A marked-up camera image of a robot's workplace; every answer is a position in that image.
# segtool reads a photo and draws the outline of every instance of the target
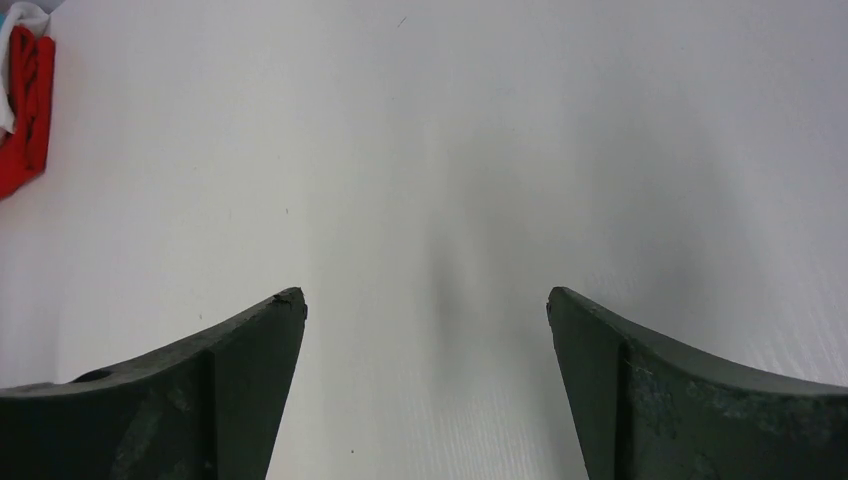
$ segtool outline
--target red fabric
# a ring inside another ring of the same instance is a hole
[[[47,162],[56,44],[16,26],[9,37],[9,105],[15,133],[0,146],[0,199],[41,172]]]

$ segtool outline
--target folded red cloth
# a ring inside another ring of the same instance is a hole
[[[56,44],[16,26],[9,37],[9,105],[15,133],[0,146],[0,199],[41,172],[47,162]]]

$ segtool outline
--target white cloth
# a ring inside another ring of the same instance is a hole
[[[0,77],[2,77],[3,92],[0,95],[0,129],[12,133],[15,131],[15,113],[9,106],[9,37],[15,25],[22,25],[29,29],[36,38],[44,35],[50,15],[44,13],[38,5],[29,2],[17,2],[9,8],[6,20],[0,27],[0,52],[3,52],[2,64],[0,64]]]

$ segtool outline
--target black plastic part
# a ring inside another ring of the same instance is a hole
[[[715,357],[565,288],[548,321],[591,480],[848,479],[848,389]]]
[[[264,479],[306,313],[286,290],[71,383],[0,390],[0,479]]]

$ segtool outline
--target fabric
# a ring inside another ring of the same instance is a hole
[[[0,95],[0,129],[12,133],[15,131],[15,113],[12,111],[6,95],[9,92],[9,38],[15,26],[26,27],[39,38],[44,35],[50,15],[44,13],[38,5],[29,2],[17,2],[9,8],[3,26],[0,27],[0,78],[2,78],[3,94]]]
[[[36,39],[18,26],[9,37],[9,52],[9,100],[17,128],[0,146],[0,198],[46,166],[56,45],[51,38]]]

